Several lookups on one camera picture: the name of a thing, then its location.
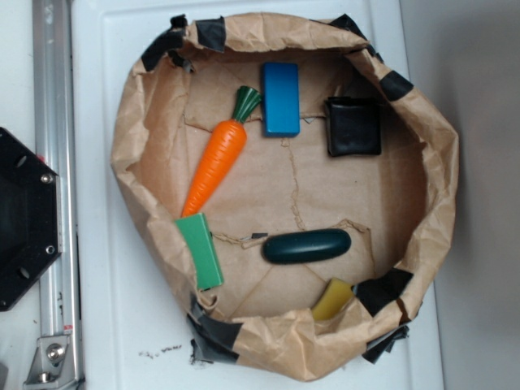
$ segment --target orange carrot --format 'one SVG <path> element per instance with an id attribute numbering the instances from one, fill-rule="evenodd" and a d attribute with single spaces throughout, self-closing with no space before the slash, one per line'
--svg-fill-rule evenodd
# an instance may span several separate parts
<path id="1" fill-rule="evenodd" d="M 214 128 L 193 177 L 182 217 L 196 214 L 229 172 L 247 141 L 243 123 L 260 102 L 260 93 L 250 87 L 238 89 L 232 119 Z"/>

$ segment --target yellow sponge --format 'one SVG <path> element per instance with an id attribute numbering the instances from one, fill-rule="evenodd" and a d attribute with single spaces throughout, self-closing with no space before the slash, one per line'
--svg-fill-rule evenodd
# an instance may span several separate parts
<path id="1" fill-rule="evenodd" d="M 352 286 L 343 280 L 332 278 L 328 282 L 322 297 L 312 308 L 312 316 L 315 321 L 331 319 L 341 310 L 343 305 L 350 301 L 354 293 Z"/>

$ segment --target black hexagonal plate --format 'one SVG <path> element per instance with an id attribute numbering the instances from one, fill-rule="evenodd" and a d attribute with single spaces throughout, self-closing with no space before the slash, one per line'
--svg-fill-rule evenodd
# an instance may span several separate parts
<path id="1" fill-rule="evenodd" d="M 0 311 L 59 256 L 58 176 L 0 128 Z"/>

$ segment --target green carrot top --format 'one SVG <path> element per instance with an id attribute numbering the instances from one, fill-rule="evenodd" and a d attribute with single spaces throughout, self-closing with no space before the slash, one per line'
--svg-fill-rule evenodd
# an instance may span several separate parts
<path id="1" fill-rule="evenodd" d="M 262 95 L 256 89 L 242 85 L 237 91 L 232 118 L 241 124 L 244 123 L 261 101 Z"/>

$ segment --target green block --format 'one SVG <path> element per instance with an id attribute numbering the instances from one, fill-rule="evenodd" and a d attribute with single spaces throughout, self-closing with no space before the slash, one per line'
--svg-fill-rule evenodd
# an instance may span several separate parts
<path id="1" fill-rule="evenodd" d="M 175 223 L 192 253 L 197 271 L 197 287 L 207 290 L 222 284 L 224 279 L 205 215 L 190 215 L 177 219 Z"/>

